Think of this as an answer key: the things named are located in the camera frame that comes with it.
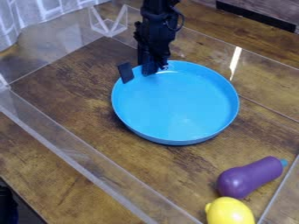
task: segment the blue plate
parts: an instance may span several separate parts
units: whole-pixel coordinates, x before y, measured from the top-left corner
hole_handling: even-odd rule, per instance
[[[226,78],[205,66],[170,61],[170,68],[119,79],[113,106],[126,126],[159,144],[187,145],[215,137],[239,112],[239,95]]]

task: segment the wooden table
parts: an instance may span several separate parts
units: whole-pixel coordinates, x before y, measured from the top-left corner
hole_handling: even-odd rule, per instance
[[[190,1],[181,8],[193,29],[299,67],[294,34]],[[218,54],[202,56],[213,51],[210,42],[199,43],[202,51],[193,52],[186,46],[191,50],[186,60],[217,67]],[[246,59],[233,80],[241,92],[238,119],[217,138],[189,147],[147,142],[118,120],[110,105],[117,64],[131,61],[135,65],[137,50],[111,38],[95,41],[21,79],[13,90],[206,221],[203,208],[218,197],[215,180],[222,171],[269,155],[293,162],[298,154],[299,78],[287,71],[277,75],[278,66],[267,59],[257,61],[251,54]],[[50,223],[143,223],[5,115],[0,119],[2,177]],[[281,181],[245,199],[257,217]]]

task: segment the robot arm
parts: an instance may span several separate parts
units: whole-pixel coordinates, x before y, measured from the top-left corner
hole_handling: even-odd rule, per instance
[[[171,57],[170,44],[177,32],[183,28],[183,14],[175,9],[181,0],[145,0],[142,7],[143,22],[135,23],[138,41],[138,64],[143,74],[155,74],[167,69]]]

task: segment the toy lemon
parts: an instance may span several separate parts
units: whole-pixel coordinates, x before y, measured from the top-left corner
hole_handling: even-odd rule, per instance
[[[222,197],[206,206],[210,224],[255,224],[249,207],[237,199]]]

